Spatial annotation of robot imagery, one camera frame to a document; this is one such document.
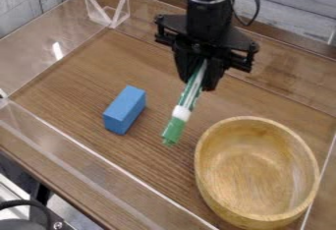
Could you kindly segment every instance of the bowl rim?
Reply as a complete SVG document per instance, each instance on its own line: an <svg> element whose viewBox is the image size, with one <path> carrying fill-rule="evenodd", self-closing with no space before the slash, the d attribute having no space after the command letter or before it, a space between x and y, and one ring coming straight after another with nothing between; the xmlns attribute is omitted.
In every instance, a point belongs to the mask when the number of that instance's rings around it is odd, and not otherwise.
<svg viewBox="0 0 336 230"><path fill-rule="evenodd" d="M301 149L305 151L308 158L309 158L309 162L312 164L312 169L313 169L313 184L311 187L311 191L304 199L304 201L295 207L292 208L289 211L284 212L284 213L277 213L277 214L269 214L269 215L261 215L261 214L256 214L256 213L243 213L241 211L239 211L236 208L233 208L232 206L229 206L227 203L219 203L215 199L215 197L212 196L212 193L209 192L209 190L207 189L207 187L204 186L204 184L207 183L204 180L201 173L201 149L204 147L204 141L208 138L209 134L224 124L228 124L231 122L236 122L236 121L241 121L241 120L249 120L249 121L259 121L267 124L271 124L273 126L276 126L277 128L280 128L281 130L284 130L287 133L289 133L289 135L297 140ZM217 206L220 208L224 208L225 210L231 211L232 213L235 213L236 215L249 218L252 220L257 220L257 221L267 221L267 222L272 222L272 221L279 221L279 220L284 220L288 218L293 218L296 217L300 213L304 212L304 210L309 207L309 205L313 202L313 199L316 197L317 194L317 190L319 190L319 183L320 183L320 171L319 171L319 165L317 165L317 161L315 158L315 155L312 153L312 150L309 148L309 146L307 145L305 141L303 140L303 138L300 137L300 135L289 129L289 127L287 127L285 125L280 124L279 122L267 119L267 118L261 118L261 117L255 117L255 116L237 116L237 117L231 117L228 119L224 119L221 121L219 121L217 123L215 123L204 132L199 142L197 142L197 147L196 147L196 153L195 153L195 172L196 172L196 177L199 179L199 184L203 185L203 189L207 191L212 201L215 201L215 203L217 204Z"/></svg>

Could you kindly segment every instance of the wooden table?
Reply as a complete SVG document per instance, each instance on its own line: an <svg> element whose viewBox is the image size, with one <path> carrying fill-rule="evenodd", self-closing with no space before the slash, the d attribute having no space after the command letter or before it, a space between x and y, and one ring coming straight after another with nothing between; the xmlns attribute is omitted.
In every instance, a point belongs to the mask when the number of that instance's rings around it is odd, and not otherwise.
<svg viewBox="0 0 336 230"><path fill-rule="evenodd" d="M181 0L164 1L183 6ZM101 5L112 2L116 0L99 0ZM336 129L335 50L320 45L324 50L308 52L309 48L299 48L300 44L284 44L288 41L281 40L277 30L268 32L265 29L272 38L251 31L253 29L248 32L261 45L255 72L244 75L231 71L216 92L203 94L184 137L175 148L160 143L160 133L184 87L172 53L116 30L101 31L12 96L52 126L220 229L236 228L223 222L207 207L193 175L195 147L205 129L232 116L271 118L304 138L320 168ZM145 89L148 104L127 135L120 137L104 129L101 114L127 85ZM64 153L57 151L60 147L52 138L43 137L43 133L41 140L49 144L49 153ZM76 173L67 172L23 141L13 141L11 146L1 145L1 149L104 228L148 229L127 220L104 194L96 193L91 183L85 183ZM80 168L89 168L95 157L87 159L80 152L68 149L63 157ZM97 177L93 183L101 182L101 177L105 185L113 184L113 176L103 167L96 166L87 171L91 177ZM321 188L317 209L312 210L305 229L335 229L332 210L336 200L331 191L336 179L331 181ZM299 224L300 221L287 229L297 229Z"/></svg>

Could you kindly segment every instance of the green marker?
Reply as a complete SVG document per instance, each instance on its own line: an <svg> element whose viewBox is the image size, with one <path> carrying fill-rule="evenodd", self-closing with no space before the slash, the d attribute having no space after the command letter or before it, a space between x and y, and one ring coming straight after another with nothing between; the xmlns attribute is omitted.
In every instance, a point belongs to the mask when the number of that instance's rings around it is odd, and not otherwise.
<svg viewBox="0 0 336 230"><path fill-rule="evenodd" d="M181 138L185 124L191 118L197 98L203 92L203 80L208 62L196 69L191 76L177 106L173 109L172 119L163 132L163 143L167 146L176 144Z"/></svg>

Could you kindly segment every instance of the blue block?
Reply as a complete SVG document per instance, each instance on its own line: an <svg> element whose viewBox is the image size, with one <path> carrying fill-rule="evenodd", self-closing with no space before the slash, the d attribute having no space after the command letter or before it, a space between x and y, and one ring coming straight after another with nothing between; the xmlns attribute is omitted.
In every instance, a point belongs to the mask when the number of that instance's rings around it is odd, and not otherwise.
<svg viewBox="0 0 336 230"><path fill-rule="evenodd" d="M104 112L105 128L124 135L145 106L145 91L127 86Z"/></svg>

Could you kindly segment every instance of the wooden bowl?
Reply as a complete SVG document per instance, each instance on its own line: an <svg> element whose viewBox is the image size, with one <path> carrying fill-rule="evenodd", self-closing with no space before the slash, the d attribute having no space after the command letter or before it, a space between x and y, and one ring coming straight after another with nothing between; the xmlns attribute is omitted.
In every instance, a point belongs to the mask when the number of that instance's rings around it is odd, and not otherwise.
<svg viewBox="0 0 336 230"><path fill-rule="evenodd" d="M277 229L316 196L319 166L299 135L263 118L215 124L196 149L196 180L207 204L244 229Z"/></svg>

